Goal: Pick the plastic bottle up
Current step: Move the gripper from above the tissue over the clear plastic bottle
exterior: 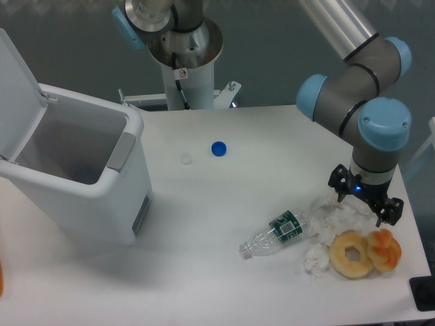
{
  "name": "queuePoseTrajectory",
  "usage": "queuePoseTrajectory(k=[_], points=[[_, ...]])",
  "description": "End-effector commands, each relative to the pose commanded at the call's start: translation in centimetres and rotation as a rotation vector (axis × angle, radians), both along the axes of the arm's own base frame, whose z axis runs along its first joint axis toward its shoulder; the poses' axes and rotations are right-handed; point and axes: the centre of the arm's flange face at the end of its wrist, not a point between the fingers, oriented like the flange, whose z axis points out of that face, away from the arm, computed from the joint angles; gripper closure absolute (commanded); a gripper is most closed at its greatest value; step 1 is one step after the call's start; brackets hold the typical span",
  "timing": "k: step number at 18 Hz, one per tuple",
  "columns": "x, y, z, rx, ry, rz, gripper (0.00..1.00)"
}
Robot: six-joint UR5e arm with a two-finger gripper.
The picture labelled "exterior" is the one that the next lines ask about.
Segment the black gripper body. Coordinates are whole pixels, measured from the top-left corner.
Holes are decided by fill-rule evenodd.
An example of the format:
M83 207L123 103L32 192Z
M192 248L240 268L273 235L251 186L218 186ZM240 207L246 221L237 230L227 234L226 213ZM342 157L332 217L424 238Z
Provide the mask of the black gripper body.
M359 166L350 166L348 186L351 194L367 204L380 205L387 199L387 190L394 175L394 169L374 173Z

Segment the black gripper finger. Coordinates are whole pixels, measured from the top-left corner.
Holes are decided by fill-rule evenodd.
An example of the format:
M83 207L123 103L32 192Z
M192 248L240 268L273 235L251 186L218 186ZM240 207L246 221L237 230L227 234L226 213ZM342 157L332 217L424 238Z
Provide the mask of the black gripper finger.
M351 194L348 185L348 176L349 171L342 164L339 164L330 174L328 186L333 188L337 193L338 202L342 202L347 195Z
M380 227L382 223L395 226L400 220L404 208L404 201L399 198L382 198L373 200L370 203L372 212L377 216L376 226Z

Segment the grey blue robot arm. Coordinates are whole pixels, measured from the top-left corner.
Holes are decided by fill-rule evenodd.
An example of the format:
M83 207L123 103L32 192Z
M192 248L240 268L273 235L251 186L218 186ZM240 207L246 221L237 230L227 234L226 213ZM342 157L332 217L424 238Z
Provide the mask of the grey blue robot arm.
M297 108L353 147L351 164L337 166L329 186L339 199L365 202L378 223L394 225L403 201L387 190L411 127L407 106L381 92L409 69L409 47L382 38L350 1L303 1L309 18L345 62L335 78L310 76L296 96ZM218 26L206 18L201 1L124 1L112 10L123 38L148 48L160 64L170 110L223 109L240 86L214 88L214 61L223 46Z

